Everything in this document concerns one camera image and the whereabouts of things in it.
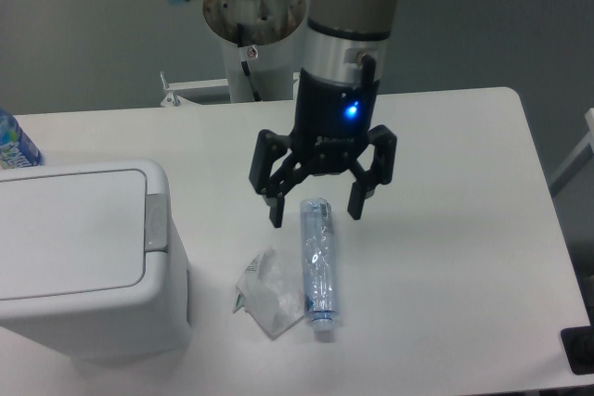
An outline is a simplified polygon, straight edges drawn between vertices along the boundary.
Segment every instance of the crumpled plastic wrapper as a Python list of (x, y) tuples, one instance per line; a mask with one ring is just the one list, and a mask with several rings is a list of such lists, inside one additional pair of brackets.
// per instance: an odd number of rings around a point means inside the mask
[(268, 247), (246, 267), (236, 284), (233, 313), (243, 308), (276, 339), (303, 319), (300, 258)]

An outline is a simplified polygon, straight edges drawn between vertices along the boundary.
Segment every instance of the bottle cap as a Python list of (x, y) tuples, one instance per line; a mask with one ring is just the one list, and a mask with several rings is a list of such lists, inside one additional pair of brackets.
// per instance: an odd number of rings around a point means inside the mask
[(334, 328), (334, 322), (332, 319), (316, 319), (312, 322), (312, 327), (315, 333), (325, 333)]

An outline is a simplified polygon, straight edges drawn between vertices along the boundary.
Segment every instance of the white table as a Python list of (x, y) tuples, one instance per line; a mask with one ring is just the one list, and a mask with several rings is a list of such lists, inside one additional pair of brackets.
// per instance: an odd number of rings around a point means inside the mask
[[(509, 89), (382, 96), (399, 137), (394, 181), (360, 222), (349, 174), (309, 178), (275, 230), (247, 180), (257, 132), (292, 127), (292, 103), (19, 117), (49, 163), (150, 157), (169, 175), (192, 262), (194, 338), (105, 364), (0, 330), (0, 394), (406, 395), (586, 385), (560, 331), (588, 318), (519, 98)], [(270, 341), (231, 313), (234, 284), (270, 243), (299, 249), (298, 203), (335, 210), (343, 318), (333, 343), (300, 323)]]

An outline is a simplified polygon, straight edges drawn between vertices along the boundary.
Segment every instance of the plastic water bottle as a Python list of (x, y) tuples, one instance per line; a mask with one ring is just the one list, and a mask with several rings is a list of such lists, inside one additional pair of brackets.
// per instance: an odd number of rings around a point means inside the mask
[(323, 198), (301, 202), (305, 315), (316, 333), (331, 331), (339, 315), (332, 209)]
[(42, 163), (41, 152), (7, 111), (0, 109), (0, 167), (14, 169)]

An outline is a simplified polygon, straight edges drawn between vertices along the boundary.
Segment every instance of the blue led light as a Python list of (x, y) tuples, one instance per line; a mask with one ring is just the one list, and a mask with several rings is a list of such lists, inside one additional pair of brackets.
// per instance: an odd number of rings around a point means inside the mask
[(359, 112), (358, 105), (359, 105), (359, 103), (357, 101), (352, 106), (346, 108), (346, 110), (344, 111), (344, 116), (348, 120), (353, 120), (356, 117), (356, 115)]

